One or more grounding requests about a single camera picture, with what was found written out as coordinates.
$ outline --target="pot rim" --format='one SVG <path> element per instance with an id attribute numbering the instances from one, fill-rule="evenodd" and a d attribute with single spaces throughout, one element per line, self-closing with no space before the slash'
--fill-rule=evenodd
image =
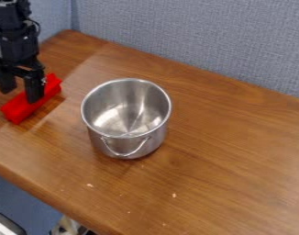
<path id="1" fill-rule="evenodd" d="M 90 97 L 92 93 L 94 93 L 98 89 L 101 89 L 104 86 L 109 85 L 109 84 L 114 84 L 114 83 L 121 83 L 121 82 L 126 82 L 126 81 L 132 81 L 132 82 L 138 82 L 138 83 L 146 83 L 146 84 L 150 84 L 160 92 L 161 94 L 164 94 L 164 97 L 166 99 L 166 103 L 168 103 L 168 113 L 164 117 L 164 119 L 161 120 L 160 124 L 149 129 L 148 131 L 145 131 L 144 133 L 141 134 L 137 134 L 134 136 L 114 136 L 114 135 L 108 135 L 106 133 L 102 133 L 100 132 L 98 130 L 96 130 L 92 125 L 88 123 L 85 117 L 84 117 L 84 105 L 85 105 L 85 102 L 88 100 L 88 98 Z M 162 88 L 156 85 L 154 83 L 146 81 L 146 80 L 142 80 L 142 79 L 138 79 L 138 78 L 120 78 L 120 79 L 113 79 L 113 80 L 109 80 L 108 82 L 100 84 L 97 87 L 94 87 L 89 92 L 88 94 L 85 95 L 84 99 L 82 99 L 82 103 L 81 103 L 81 117 L 82 117 L 82 122 L 85 123 L 85 126 L 94 132 L 97 133 L 100 136 L 102 137 L 106 137 L 106 138 L 113 138 L 113 139 L 134 139 L 134 138 L 138 138 L 138 137 L 144 137 L 145 135 L 148 135 L 149 133 L 152 133 L 154 130 L 157 130 L 164 124 L 165 122 L 168 121 L 169 119 L 169 116 L 170 116 L 170 113 L 172 113 L 172 101 L 169 99 L 169 96 L 168 94 L 165 93 L 165 91 L 162 90 Z"/>

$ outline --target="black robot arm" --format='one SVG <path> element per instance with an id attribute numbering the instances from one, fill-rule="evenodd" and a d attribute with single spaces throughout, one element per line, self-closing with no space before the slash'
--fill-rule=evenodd
<path id="1" fill-rule="evenodd" d="M 23 80 L 27 103 L 44 96 L 44 66 L 37 60 L 38 23 L 29 18 L 26 0 L 0 0 L 0 91 L 7 93 L 15 78 Z"/>

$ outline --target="stainless steel pot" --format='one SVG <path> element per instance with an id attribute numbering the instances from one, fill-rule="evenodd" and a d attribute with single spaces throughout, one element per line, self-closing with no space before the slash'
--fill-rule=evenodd
<path id="1" fill-rule="evenodd" d="M 142 157 L 164 141 L 170 111 L 170 99 L 156 84 L 134 78 L 101 84 L 81 105 L 93 146 L 113 158 Z"/>

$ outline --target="wooden table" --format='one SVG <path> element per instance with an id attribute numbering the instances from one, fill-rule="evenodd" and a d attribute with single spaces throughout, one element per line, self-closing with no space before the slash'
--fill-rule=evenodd
<path id="1" fill-rule="evenodd" d="M 297 98 L 74 31 L 39 59 L 62 93 L 19 126 L 0 113 L 2 177 L 97 234 L 299 235 Z M 92 148 L 80 117 L 86 92 L 118 77 L 172 98 L 168 137 L 136 161 Z"/>

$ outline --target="red base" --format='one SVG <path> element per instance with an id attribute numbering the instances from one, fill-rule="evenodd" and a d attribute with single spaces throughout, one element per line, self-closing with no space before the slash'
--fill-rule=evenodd
<path id="1" fill-rule="evenodd" d="M 19 124 L 35 109 L 61 91 L 61 80 L 53 73 L 46 75 L 44 97 L 33 104 L 26 103 L 25 92 L 18 93 L 1 107 L 5 118 L 14 124 Z"/>

